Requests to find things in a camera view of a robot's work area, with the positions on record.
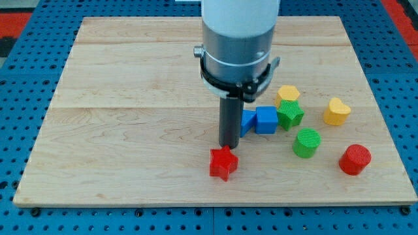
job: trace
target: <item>yellow hexagon block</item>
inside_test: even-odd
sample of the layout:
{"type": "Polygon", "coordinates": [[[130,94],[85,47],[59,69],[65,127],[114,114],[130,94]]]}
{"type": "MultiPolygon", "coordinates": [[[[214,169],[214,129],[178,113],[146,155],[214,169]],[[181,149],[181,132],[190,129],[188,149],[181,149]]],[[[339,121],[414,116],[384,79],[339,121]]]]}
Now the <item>yellow hexagon block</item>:
{"type": "Polygon", "coordinates": [[[274,101],[274,105],[276,105],[276,108],[279,108],[281,100],[296,101],[299,98],[299,95],[300,95],[300,93],[295,86],[283,85],[277,91],[276,100],[274,101]]]}
{"type": "Polygon", "coordinates": [[[334,97],[324,112],[324,122],[328,125],[343,125],[350,112],[351,108],[348,105],[334,97]]]}

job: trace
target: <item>wooden table surface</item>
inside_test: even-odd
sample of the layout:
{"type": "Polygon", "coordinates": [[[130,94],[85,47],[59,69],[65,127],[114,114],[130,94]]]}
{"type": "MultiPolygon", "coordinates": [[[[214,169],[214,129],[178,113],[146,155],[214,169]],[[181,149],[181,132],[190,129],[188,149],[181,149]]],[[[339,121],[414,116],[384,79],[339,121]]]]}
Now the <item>wooden table surface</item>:
{"type": "Polygon", "coordinates": [[[273,81],[255,103],[274,105],[296,85],[301,126],[248,133],[228,182],[209,177],[218,148],[219,99],[202,84],[193,47],[200,18],[84,18],[27,163],[21,207],[359,206],[412,204],[417,195],[338,17],[279,17],[273,81]],[[352,112],[332,127],[332,97],[352,112]],[[291,149],[303,127],[322,144],[311,159],[291,149]],[[359,176],[338,160],[351,144],[372,152],[359,176]]]}

